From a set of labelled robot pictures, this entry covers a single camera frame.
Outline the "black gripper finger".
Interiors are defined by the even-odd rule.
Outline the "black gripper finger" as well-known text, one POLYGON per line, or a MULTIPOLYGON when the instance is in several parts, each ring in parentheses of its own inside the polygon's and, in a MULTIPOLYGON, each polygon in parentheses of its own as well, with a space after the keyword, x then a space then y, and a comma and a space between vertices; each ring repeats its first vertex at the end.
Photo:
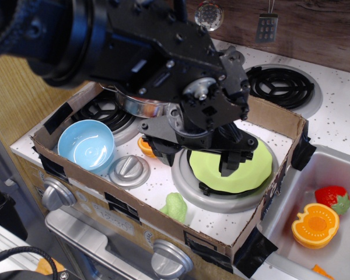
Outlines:
POLYGON ((233 174, 241 163, 245 163, 246 160, 251 160, 253 158, 252 152, 238 151, 238 152, 228 152, 224 151, 220 155, 219 161, 219 172, 222 177, 228 177, 233 174))

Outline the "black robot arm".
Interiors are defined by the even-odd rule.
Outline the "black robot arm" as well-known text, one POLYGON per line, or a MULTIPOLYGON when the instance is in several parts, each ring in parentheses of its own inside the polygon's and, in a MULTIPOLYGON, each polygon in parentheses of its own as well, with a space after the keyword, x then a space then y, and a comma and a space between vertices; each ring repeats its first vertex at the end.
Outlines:
POLYGON ((53 87, 86 81, 168 104, 138 129, 163 163, 180 149, 220 155, 231 175, 257 140, 236 120, 250 84, 235 48, 218 51, 184 1, 0 1, 0 55, 25 58, 53 87))

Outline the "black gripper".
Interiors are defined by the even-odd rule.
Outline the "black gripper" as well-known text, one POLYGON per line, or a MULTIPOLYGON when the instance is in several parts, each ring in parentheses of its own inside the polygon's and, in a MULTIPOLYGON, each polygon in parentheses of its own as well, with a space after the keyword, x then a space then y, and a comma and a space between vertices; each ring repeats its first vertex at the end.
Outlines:
POLYGON ((143 136, 157 159, 172 167, 181 146, 213 153, 256 149, 256 139, 235 126, 247 118, 250 91, 236 51, 216 50, 207 30, 188 20, 184 1, 107 1, 103 15, 105 45, 92 79, 178 105, 167 132, 150 124, 143 136))

